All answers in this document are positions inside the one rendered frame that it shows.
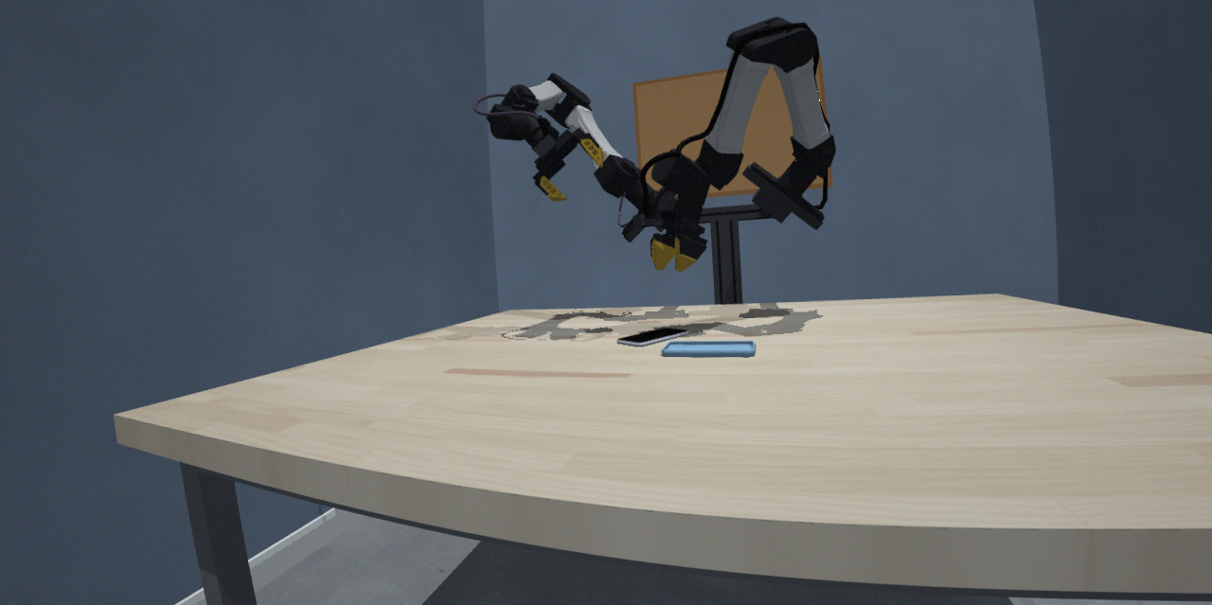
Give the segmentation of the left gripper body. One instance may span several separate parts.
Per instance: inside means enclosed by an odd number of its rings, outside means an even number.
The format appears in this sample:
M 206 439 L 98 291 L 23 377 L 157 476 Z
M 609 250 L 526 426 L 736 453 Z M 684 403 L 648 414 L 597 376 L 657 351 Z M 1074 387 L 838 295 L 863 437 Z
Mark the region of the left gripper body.
M 652 255 L 652 242 L 656 239 L 664 245 L 669 245 L 675 249 L 675 238 L 680 240 L 680 256 L 681 253 L 698 259 L 701 253 L 707 250 L 708 240 L 701 238 L 704 234 L 705 228 L 698 224 L 701 222 L 703 207 L 701 204 L 694 201 L 688 201 L 679 199 L 671 212 L 680 215 L 681 217 L 670 221 L 664 219 L 661 228 L 667 229 L 667 234 L 654 233 L 651 240 L 651 255 Z M 679 224 L 680 223 L 680 224 Z

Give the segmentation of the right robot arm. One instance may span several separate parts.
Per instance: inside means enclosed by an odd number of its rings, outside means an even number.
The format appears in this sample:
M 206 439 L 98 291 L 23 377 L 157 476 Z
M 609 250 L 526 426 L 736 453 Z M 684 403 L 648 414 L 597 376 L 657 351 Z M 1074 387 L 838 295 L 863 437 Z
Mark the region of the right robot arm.
M 562 95 L 566 95 L 566 97 L 559 104 L 558 101 Z M 561 122 L 564 129 L 571 129 L 572 131 L 581 129 L 584 133 L 591 135 L 604 150 L 602 169 L 590 156 L 595 169 L 595 178 L 598 178 L 605 192 L 610 192 L 617 199 L 624 196 L 631 201 L 633 206 L 639 209 L 640 213 L 644 209 L 644 192 L 640 179 L 642 170 L 636 169 L 631 160 L 623 159 L 621 153 L 612 149 L 612 145 L 608 144 L 600 129 L 598 129 L 598 124 L 594 121 L 590 103 L 591 99 L 582 93 L 579 89 L 576 89 L 573 84 L 564 81 L 564 78 L 551 73 L 548 81 L 531 89 L 527 89 L 524 84 L 514 84 L 502 103 L 492 105 L 490 113 L 531 112 L 537 115 L 536 113 L 547 112 L 554 120 Z M 550 126 L 551 122 L 545 120 L 545 118 L 541 115 L 541 119 L 542 121 L 537 122 L 531 115 L 488 116 L 490 133 L 498 139 L 518 139 L 518 142 L 526 139 L 528 145 L 531 145 L 534 133 L 542 130 L 543 136 L 541 142 L 537 142 L 531 149 L 538 153 L 541 159 L 544 159 L 558 148 L 555 138 L 558 138 L 559 132 L 558 129 Z

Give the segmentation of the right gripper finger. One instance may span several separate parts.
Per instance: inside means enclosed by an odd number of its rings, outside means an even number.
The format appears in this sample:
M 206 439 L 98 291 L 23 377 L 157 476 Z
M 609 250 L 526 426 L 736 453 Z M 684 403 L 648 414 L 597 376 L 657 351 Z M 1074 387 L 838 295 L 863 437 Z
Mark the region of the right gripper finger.
M 542 175 L 541 187 L 545 192 L 548 192 L 549 195 L 545 195 L 545 196 L 548 196 L 551 201 L 566 201 L 567 200 L 567 198 L 564 198 L 562 192 L 559 192 L 558 187 L 555 187 L 554 184 L 551 184 L 551 182 L 548 181 L 548 178 L 545 178 L 545 175 Z M 554 194 L 554 192 L 555 192 L 555 194 Z
M 585 149 L 587 153 L 589 153 L 589 155 L 591 156 L 591 159 L 595 162 L 598 162 L 598 165 L 602 169 L 602 166 L 604 166 L 604 150 L 602 150 L 602 148 L 598 149 L 598 145 L 595 145 L 591 142 L 591 139 L 581 139 L 581 145 L 583 145 L 583 148 Z

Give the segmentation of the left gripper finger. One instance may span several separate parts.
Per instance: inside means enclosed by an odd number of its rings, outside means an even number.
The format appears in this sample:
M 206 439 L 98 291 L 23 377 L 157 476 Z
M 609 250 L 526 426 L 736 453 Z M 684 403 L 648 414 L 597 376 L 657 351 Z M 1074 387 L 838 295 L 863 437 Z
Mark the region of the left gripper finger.
M 664 267 L 669 264 L 674 255 L 675 249 L 671 249 L 669 245 L 664 245 L 664 242 L 653 240 L 651 257 L 654 264 L 654 270 L 664 270 Z
M 694 263 L 694 258 L 691 258 L 684 253 L 680 256 L 680 240 L 675 238 L 675 270 L 684 272 L 686 268 Z

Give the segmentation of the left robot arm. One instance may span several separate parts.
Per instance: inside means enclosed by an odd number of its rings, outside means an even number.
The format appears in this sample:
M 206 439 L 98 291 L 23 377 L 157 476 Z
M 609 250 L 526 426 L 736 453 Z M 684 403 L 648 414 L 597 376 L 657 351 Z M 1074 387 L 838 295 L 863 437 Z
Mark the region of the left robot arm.
M 824 215 L 819 209 L 802 198 L 804 192 L 814 181 L 814 175 L 823 179 L 836 152 L 834 135 L 829 133 L 821 110 L 821 101 L 814 90 L 813 56 L 817 38 L 808 28 L 793 25 L 785 30 L 765 34 L 747 42 L 741 52 L 736 52 L 730 70 L 730 79 L 724 89 L 722 107 L 718 113 L 713 132 L 703 139 L 701 156 L 692 161 L 681 153 L 680 156 L 668 156 L 654 162 L 652 181 L 678 199 L 704 205 L 710 184 L 718 190 L 733 181 L 739 173 L 743 161 L 743 142 L 747 122 L 751 115 L 758 91 L 767 75 L 771 64 L 779 78 L 793 124 L 793 156 L 790 169 L 778 179 L 774 175 L 751 164 L 751 171 L 760 175 L 774 189 L 783 192 L 793 202 L 805 209 L 819 222 Z M 802 159 L 801 159 L 802 156 Z M 812 170 L 812 172 L 811 172 Z M 770 173 L 770 177 L 768 177 Z M 713 177 L 711 177 L 713 175 Z M 681 194 L 680 194 L 681 192 Z M 801 198 L 801 199 L 800 199 Z M 661 226 L 661 219 L 681 217 L 671 211 L 657 211 L 659 206 L 654 192 L 646 199 L 646 215 L 633 216 L 633 228 Z

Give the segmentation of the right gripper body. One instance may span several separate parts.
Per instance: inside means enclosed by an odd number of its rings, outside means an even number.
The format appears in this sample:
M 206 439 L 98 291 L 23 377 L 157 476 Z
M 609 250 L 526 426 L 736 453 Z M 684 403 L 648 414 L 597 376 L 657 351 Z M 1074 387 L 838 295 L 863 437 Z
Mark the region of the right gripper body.
M 533 147 L 537 142 L 541 142 L 542 136 L 543 135 L 541 130 L 531 139 L 531 147 Z M 579 142 L 577 142 L 577 139 L 579 139 Z M 558 136 L 558 148 L 555 148 L 551 153 L 549 153 L 544 159 L 534 160 L 534 164 L 537 165 L 536 169 L 539 170 L 541 172 L 533 175 L 532 178 L 534 179 L 534 184 L 539 187 L 541 192 L 544 192 L 545 195 L 549 194 L 541 187 L 542 175 L 545 175 L 545 178 L 548 178 L 548 181 L 551 179 L 553 175 L 558 175 L 559 170 L 564 169 L 564 165 L 566 165 L 564 164 L 562 160 L 564 156 L 567 156 L 568 153 L 572 152 L 578 143 L 581 143 L 581 139 L 591 139 L 591 142 L 595 145 L 598 145 L 598 149 L 600 149 L 600 145 L 598 144 L 598 142 L 595 142 L 591 135 L 584 133 L 584 131 L 582 131 L 581 129 L 576 129 L 574 132 L 571 133 L 570 130 L 567 129 L 566 131 L 564 131 L 562 135 Z

